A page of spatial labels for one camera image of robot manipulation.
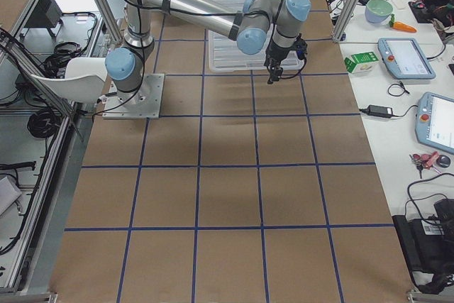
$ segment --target green box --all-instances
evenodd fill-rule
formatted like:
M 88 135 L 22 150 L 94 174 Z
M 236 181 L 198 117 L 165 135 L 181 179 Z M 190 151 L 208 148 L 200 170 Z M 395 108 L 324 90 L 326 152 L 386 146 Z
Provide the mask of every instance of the green box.
M 377 63 L 377 56 L 371 51 L 368 53 L 356 53 L 344 59 L 349 73 L 364 72 L 371 70 Z

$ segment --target bowl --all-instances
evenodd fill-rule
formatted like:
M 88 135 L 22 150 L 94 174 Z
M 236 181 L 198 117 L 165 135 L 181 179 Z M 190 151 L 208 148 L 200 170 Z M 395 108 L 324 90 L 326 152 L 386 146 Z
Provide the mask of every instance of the bowl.
M 370 23 L 381 23 L 392 13 L 392 5 L 386 0 L 369 0 L 366 4 L 366 20 Z

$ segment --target metal mounting plate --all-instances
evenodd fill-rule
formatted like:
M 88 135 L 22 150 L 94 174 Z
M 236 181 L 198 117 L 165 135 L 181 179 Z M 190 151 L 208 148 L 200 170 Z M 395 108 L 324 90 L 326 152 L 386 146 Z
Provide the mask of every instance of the metal mounting plate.
M 145 75 L 143 81 L 151 89 L 148 96 L 140 104 L 132 107 L 120 106 L 112 111 L 103 113 L 105 119 L 158 119 L 161 108 L 162 88 L 164 87 L 164 74 Z M 115 84 L 112 82 L 109 92 L 116 92 Z M 117 96 L 108 97 L 104 110 L 115 108 L 120 104 Z

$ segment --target carrot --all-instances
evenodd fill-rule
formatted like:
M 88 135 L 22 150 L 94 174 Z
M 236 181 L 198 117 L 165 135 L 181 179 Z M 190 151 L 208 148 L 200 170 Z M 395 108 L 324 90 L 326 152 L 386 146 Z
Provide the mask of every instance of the carrot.
M 389 26 L 392 27 L 394 30 L 405 31 L 410 33 L 416 32 L 416 29 L 413 26 L 406 25 L 400 21 L 394 21 L 394 14 L 391 15 Z

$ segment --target black plug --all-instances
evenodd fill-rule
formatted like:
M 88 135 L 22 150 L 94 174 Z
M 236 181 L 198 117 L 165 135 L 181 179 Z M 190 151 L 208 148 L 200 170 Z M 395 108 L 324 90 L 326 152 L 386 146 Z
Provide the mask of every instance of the black plug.
M 392 108 L 388 106 L 373 106 L 370 104 L 366 109 L 360 109 L 360 111 L 369 116 L 383 117 L 385 119 L 390 119 L 394 116 Z

